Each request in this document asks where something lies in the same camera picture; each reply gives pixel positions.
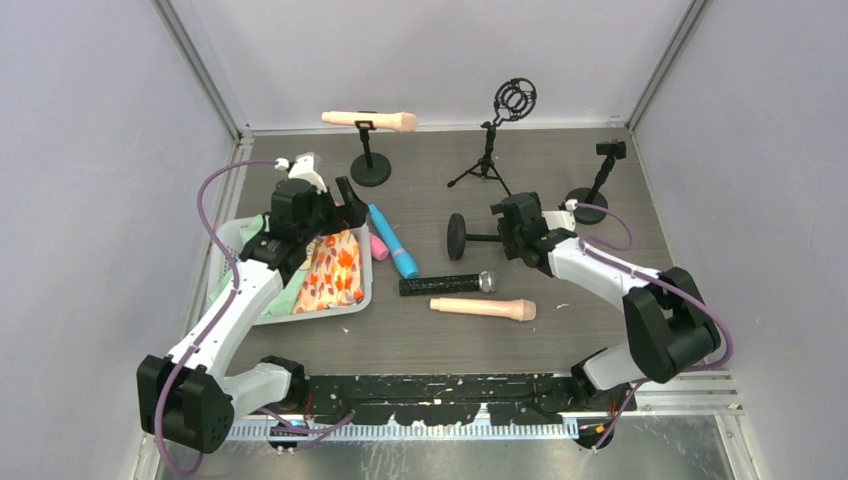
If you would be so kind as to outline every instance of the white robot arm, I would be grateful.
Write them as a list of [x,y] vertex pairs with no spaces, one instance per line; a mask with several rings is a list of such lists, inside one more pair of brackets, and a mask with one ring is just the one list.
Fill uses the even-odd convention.
[[[648,378],[664,383],[721,345],[712,320],[693,305],[639,277],[661,279],[700,300],[692,276],[673,267],[640,267],[581,242],[571,212],[542,212],[534,192],[511,195],[491,206],[507,258],[576,283],[624,313],[627,342],[601,350],[571,369],[573,394],[591,397],[620,384]],[[622,269],[600,259],[613,260]]]
[[[251,370],[227,377],[230,360],[250,327],[280,294],[306,259],[306,247],[316,235],[329,235],[365,223],[368,206],[339,177],[344,204],[336,206],[322,178],[315,173],[314,154],[299,156],[271,197],[267,229],[247,242],[236,264],[240,283],[232,303],[203,338],[229,295],[221,295],[189,334],[164,358],[148,355],[136,372],[142,429],[154,433],[157,400],[174,359],[192,351],[167,392],[162,416],[164,438],[203,453],[214,452],[226,439],[233,421],[272,403],[297,405],[306,397],[303,366],[280,357],[265,357]],[[231,292],[236,287],[230,281]]]

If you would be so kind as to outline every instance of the metal floor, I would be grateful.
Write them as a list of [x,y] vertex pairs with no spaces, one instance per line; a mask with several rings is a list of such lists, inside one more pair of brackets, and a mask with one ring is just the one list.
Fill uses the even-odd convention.
[[[197,455],[177,457],[191,465]],[[625,417],[595,456],[570,440],[324,443],[277,456],[267,443],[227,442],[198,478],[241,480],[725,480],[733,473],[713,417]],[[173,477],[160,468],[160,479]]]

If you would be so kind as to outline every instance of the cable connector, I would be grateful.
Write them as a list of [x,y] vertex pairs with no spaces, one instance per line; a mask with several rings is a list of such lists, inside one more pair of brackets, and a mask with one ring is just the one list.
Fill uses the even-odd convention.
[[288,172],[290,166],[291,166],[291,164],[289,163],[288,160],[286,160],[283,157],[280,157],[280,158],[277,159],[277,164],[274,165],[274,170],[280,170],[280,171],[283,171],[283,172]]

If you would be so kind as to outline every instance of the silver microphone head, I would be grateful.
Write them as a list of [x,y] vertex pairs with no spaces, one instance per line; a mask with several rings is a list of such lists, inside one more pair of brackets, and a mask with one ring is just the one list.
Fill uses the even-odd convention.
[[480,273],[480,291],[491,293],[498,289],[498,274],[485,271]]

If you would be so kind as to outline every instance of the tripod stand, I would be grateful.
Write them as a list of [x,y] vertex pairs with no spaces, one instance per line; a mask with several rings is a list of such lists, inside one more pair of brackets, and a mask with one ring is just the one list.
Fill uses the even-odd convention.
[[[480,125],[480,128],[486,129],[486,149],[483,151],[483,156],[471,168],[448,182],[448,188],[456,185],[456,182],[462,180],[466,175],[473,175],[484,180],[501,182],[506,194],[512,195],[509,187],[506,186],[506,182],[501,178],[501,174],[498,173],[498,169],[495,168],[495,161],[492,160],[492,152],[495,150],[495,136],[497,136],[497,129],[501,123],[521,120],[533,111],[533,107],[536,106],[536,86],[526,78],[519,77],[508,80],[495,92],[494,105],[495,119]],[[503,117],[501,110],[506,111]],[[494,175],[490,175],[489,170],[494,172]]]
[[[480,160],[477,160],[477,163],[475,163],[471,168],[462,172],[458,177],[448,182],[448,188],[456,185],[456,182],[462,180],[462,177],[466,175],[474,175],[475,177],[485,180],[497,180],[501,182],[504,190],[506,190],[506,194],[512,195],[512,192],[509,191],[509,187],[507,187],[506,183],[503,181],[501,174],[498,173],[498,169],[495,168],[495,161],[492,160],[492,152],[495,150],[495,136],[498,133],[498,127],[492,122],[483,122],[483,124],[480,125],[480,128],[486,129],[486,149],[483,152],[483,156],[480,157]],[[494,176],[489,175],[489,170],[495,172]]]

